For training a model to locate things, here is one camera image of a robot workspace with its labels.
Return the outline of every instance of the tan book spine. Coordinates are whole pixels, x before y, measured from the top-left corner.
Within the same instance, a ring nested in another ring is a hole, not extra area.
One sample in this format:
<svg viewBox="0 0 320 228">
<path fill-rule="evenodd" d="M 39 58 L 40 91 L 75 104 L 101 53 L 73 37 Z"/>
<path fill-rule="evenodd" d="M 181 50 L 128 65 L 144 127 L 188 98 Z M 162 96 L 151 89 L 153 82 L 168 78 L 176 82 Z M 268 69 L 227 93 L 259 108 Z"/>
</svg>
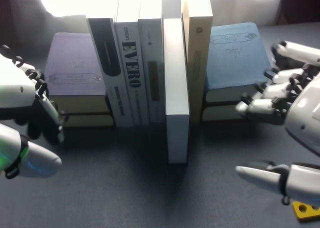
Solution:
<svg viewBox="0 0 320 228">
<path fill-rule="evenodd" d="M 212 21 L 212 16 L 188 17 L 187 12 L 183 13 L 192 123 L 199 123 L 201 120 Z"/>
</svg>

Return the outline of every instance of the gray table surface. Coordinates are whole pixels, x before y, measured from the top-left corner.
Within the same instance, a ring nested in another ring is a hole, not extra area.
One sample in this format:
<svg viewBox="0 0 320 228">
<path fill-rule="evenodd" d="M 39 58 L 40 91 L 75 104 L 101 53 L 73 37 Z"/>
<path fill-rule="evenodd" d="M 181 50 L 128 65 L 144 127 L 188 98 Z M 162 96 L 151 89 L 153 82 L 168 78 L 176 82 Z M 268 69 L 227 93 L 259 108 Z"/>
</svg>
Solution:
<svg viewBox="0 0 320 228">
<path fill-rule="evenodd" d="M 262 29 L 266 50 L 270 39 L 275 42 L 282 34 L 287 34 L 286 29 L 277 35 Z M 305 45 L 311 45 L 315 37 L 309 31 L 305 34 Z M 18 54 L 42 70 L 46 59 L 40 57 L 46 57 L 49 48 L 33 47 Z M 15 127 L 26 132 L 25 127 Z M 36 141 L 61 157 L 62 168 L 54 177 L 6 180 L 0 176 L 1 227 L 320 225 L 320 221 L 300 224 L 292 207 L 281 205 L 280 196 L 256 188 L 235 173 L 236 165 L 254 159 L 318 164 L 320 159 L 291 139 L 283 127 L 249 123 L 192 127 L 187 166 L 168 166 L 165 127 L 78 129 L 67 130 L 65 135 L 59 147 L 47 146 L 42 138 Z"/>
</svg>

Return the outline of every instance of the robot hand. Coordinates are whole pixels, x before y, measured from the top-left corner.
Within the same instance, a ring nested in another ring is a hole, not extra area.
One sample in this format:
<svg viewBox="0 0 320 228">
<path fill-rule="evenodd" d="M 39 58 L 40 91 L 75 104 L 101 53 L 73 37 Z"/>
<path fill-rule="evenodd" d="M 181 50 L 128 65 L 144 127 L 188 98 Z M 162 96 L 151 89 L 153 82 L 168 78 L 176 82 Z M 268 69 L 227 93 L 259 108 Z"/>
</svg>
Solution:
<svg viewBox="0 0 320 228">
<path fill-rule="evenodd" d="M 46 82 L 33 66 L 24 64 L 7 46 L 0 48 L 0 120 L 27 124 L 31 139 L 43 134 L 49 143 L 58 145 L 64 140 L 63 130 L 46 90 Z M 0 171 L 8 179 L 17 175 L 50 177 L 62 164 L 56 154 L 3 124 L 0 124 L 0 143 Z"/>
<path fill-rule="evenodd" d="M 257 85 L 253 97 L 242 95 L 236 110 L 258 122 L 285 125 L 292 138 L 320 156 L 320 50 L 282 41 L 272 48 L 272 52 L 276 63 L 285 66 L 278 65 L 279 69 L 265 72 L 269 81 Z M 284 61 L 297 61 L 293 62 L 295 66 L 303 65 L 289 67 L 289 62 Z M 320 166 L 293 163 L 288 167 L 275 165 L 272 161 L 253 161 L 239 165 L 235 170 L 244 180 L 283 195 L 285 205 L 291 197 L 320 207 Z"/>
</svg>

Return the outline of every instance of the upright book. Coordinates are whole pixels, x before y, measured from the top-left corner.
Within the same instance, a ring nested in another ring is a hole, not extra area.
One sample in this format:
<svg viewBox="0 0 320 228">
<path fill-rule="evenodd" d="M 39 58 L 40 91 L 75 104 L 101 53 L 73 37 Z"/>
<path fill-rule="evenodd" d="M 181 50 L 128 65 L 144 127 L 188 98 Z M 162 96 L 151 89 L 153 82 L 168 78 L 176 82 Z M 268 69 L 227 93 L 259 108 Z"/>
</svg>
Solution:
<svg viewBox="0 0 320 228">
<path fill-rule="evenodd" d="M 141 0 L 139 34 L 151 123 L 165 122 L 162 0 Z"/>
<path fill-rule="evenodd" d="M 140 0 L 119 0 L 115 30 L 135 125 L 148 125 L 149 112 L 139 35 Z"/>
<path fill-rule="evenodd" d="M 207 107 L 203 110 L 202 119 L 239 118 L 234 105 L 240 101 L 243 93 L 253 95 L 256 83 L 267 81 L 264 71 L 270 68 L 254 23 L 212 27 L 204 99 Z"/>
<path fill-rule="evenodd" d="M 163 19 L 163 60 L 168 162 L 185 164 L 190 110 L 181 18 Z"/>
<path fill-rule="evenodd" d="M 134 122 L 114 24 L 117 7 L 118 0 L 103 0 L 86 18 L 115 124 L 132 127 Z"/>
<path fill-rule="evenodd" d="M 183 0 L 190 120 L 201 119 L 213 15 L 210 0 Z"/>
<path fill-rule="evenodd" d="M 90 34 L 56 33 L 44 76 L 50 99 L 63 116 L 65 127 L 110 126 L 105 84 Z M 93 118 L 100 117 L 100 122 Z"/>
</svg>

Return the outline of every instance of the yellow object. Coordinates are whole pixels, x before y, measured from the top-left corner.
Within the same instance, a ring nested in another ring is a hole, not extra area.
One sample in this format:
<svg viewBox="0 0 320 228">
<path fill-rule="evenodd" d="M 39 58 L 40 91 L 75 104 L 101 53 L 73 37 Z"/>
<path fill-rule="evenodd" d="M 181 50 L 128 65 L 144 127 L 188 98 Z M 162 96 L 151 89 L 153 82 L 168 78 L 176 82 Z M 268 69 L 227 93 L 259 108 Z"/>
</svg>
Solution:
<svg viewBox="0 0 320 228">
<path fill-rule="evenodd" d="M 301 222 L 320 220 L 320 208 L 294 201 L 292 208 L 296 218 Z"/>
</svg>

